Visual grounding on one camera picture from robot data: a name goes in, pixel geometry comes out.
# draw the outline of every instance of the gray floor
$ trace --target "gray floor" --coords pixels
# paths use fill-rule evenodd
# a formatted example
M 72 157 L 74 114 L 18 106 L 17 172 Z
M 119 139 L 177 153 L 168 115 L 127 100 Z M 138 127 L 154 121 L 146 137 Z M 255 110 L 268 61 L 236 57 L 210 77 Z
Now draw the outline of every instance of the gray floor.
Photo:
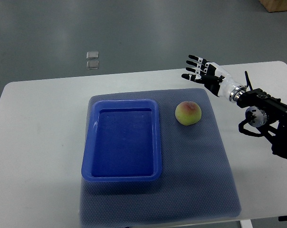
M 91 50 L 99 69 L 86 70 Z M 287 12 L 258 0 L 0 0 L 0 95 L 12 81 L 185 68 L 188 54 L 287 63 Z M 287 228 L 277 218 L 252 223 Z

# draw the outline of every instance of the black fingertip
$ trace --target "black fingertip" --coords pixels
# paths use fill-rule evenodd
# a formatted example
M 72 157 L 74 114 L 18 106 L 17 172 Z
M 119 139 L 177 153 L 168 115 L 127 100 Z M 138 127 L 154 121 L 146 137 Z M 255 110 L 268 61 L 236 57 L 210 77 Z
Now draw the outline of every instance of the black fingertip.
M 195 72 L 196 72 L 196 70 L 193 70 L 193 69 L 192 69 L 192 68 L 190 68 L 190 67 L 186 67 L 186 70 L 191 71 L 191 72 L 193 72 L 193 73 L 195 73 Z
M 197 56 L 188 55 L 188 57 L 189 57 L 190 59 L 194 59 L 194 60 L 196 60 L 196 61 L 198 61 L 198 60 L 199 60 L 199 58 L 198 58 Z
M 186 63 L 188 63 L 189 65 L 197 67 L 197 63 L 194 63 L 192 61 L 187 60 Z
M 190 80 L 190 75 L 189 74 L 182 74 L 182 78 Z

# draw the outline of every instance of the blue plastic tray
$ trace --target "blue plastic tray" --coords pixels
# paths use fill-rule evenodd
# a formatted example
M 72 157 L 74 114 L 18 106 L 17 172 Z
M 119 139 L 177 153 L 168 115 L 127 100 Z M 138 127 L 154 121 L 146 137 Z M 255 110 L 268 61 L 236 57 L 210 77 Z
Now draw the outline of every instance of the blue plastic tray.
M 153 181 L 162 172 L 158 104 L 105 100 L 92 106 L 82 176 L 90 182 Z

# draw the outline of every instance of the peach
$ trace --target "peach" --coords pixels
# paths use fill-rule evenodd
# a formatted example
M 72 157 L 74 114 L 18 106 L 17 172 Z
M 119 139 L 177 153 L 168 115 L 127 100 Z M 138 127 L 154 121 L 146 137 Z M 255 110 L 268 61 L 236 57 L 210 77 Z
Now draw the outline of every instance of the peach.
M 195 124 L 201 119 L 201 108 L 193 101 L 183 101 L 176 106 L 175 117 L 182 125 Z

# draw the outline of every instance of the robotic hand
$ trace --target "robotic hand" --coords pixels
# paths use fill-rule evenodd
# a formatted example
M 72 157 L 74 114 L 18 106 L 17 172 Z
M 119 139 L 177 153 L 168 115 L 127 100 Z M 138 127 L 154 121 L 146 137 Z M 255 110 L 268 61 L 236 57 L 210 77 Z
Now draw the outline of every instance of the robotic hand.
M 272 144 L 272 153 L 287 159 L 287 104 L 259 88 L 253 90 L 246 71 L 247 85 L 243 86 L 216 63 L 192 55 L 189 58 L 195 60 L 187 61 L 187 64 L 193 66 L 186 68 L 191 74 L 183 74 L 182 77 L 204 84 L 214 95 L 223 96 L 241 108 L 249 106 L 245 120 L 239 124 L 239 132 L 254 137 L 264 136 Z M 276 121 L 279 122 L 277 129 L 270 126 Z M 260 133 L 244 129 L 245 124 L 256 127 Z

